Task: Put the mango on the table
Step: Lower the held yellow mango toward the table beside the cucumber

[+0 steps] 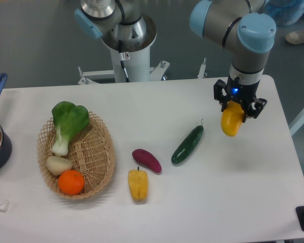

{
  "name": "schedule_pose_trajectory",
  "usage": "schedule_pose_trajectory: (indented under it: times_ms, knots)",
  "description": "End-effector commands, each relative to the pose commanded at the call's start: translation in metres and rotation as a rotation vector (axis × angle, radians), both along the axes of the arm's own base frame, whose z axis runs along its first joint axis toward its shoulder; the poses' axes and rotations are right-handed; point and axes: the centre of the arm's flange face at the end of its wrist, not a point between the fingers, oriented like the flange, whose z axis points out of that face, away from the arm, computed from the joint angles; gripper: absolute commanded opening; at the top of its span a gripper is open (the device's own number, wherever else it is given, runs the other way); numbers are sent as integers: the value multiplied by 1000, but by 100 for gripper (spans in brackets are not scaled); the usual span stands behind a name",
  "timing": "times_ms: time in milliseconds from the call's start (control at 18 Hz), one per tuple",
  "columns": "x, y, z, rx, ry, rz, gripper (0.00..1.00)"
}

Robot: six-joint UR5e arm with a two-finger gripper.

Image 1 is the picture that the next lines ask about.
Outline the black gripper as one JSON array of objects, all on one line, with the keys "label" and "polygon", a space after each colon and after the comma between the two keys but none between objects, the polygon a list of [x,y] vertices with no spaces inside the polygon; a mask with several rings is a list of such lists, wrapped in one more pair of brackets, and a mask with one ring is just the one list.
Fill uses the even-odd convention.
[{"label": "black gripper", "polygon": [[243,73],[231,67],[227,80],[227,88],[226,83],[221,79],[218,79],[213,86],[214,99],[221,105],[221,112],[227,107],[227,94],[223,93],[227,90],[230,99],[242,106],[244,111],[243,123],[248,118],[256,119],[268,102],[266,99],[256,98],[260,79],[261,71]]}]

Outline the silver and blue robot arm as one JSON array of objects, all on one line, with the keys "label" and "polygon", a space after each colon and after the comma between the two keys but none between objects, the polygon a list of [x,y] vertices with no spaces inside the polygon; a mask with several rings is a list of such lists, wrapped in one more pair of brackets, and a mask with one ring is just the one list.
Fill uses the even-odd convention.
[{"label": "silver and blue robot arm", "polygon": [[[274,45],[276,24],[260,13],[266,1],[200,1],[189,26],[233,54],[227,81],[214,85],[214,99],[222,109],[238,103],[243,119],[257,118],[267,104],[256,91]],[[74,18],[91,38],[101,38],[110,49],[118,83],[150,80],[149,49],[157,30],[141,9],[141,1],[81,1]]]}]

